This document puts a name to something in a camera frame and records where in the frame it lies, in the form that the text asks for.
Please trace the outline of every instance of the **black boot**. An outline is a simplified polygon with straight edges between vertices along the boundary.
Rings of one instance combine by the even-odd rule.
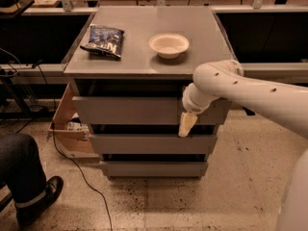
[[[53,176],[46,183],[46,196],[44,198],[25,208],[16,207],[19,226],[28,226],[35,222],[40,214],[57,200],[63,186],[64,180],[60,176]]]

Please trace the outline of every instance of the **person's leg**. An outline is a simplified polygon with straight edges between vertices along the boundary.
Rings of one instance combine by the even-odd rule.
[[[35,222],[57,200],[64,185],[60,176],[46,182],[35,140],[21,134],[0,137],[1,181],[12,192],[20,226]]]
[[[15,203],[38,201],[45,195],[46,177],[38,146],[28,135],[0,137],[0,182],[10,189]]]

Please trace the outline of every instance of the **drawer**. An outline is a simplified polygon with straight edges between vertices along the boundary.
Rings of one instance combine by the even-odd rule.
[[[198,177],[206,172],[207,162],[104,162],[100,166],[108,177]]]
[[[90,142],[97,154],[206,154],[213,152],[216,135],[90,135]]]
[[[80,97],[73,104],[86,124],[177,124],[176,97]]]

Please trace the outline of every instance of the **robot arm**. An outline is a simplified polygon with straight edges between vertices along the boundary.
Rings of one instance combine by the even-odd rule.
[[[308,139],[308,89],[243,77],[241,65],[224,61],[200,65],[183,94],[179,136],[189,134],[197,114],[223,97]],[[276,231],[308,230],[308,151],[295,165],[286,188]]]
[[[194,71],[193,83],[184,91],[184,108],[190,116],[195,116],[205,111],[212,101],[223,97],[308,139],[308,89],[243,75],[236,61],[200,65]],[[182,115],[181,137],[190,132],[190,128],[185,128],[186,116]]]

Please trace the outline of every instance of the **bag of chips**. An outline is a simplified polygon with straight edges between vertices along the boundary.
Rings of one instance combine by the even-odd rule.
[[[89,43],[80,47],[94,54],[120,59],[123,34],[124,31],[117,28],[90,25]]]

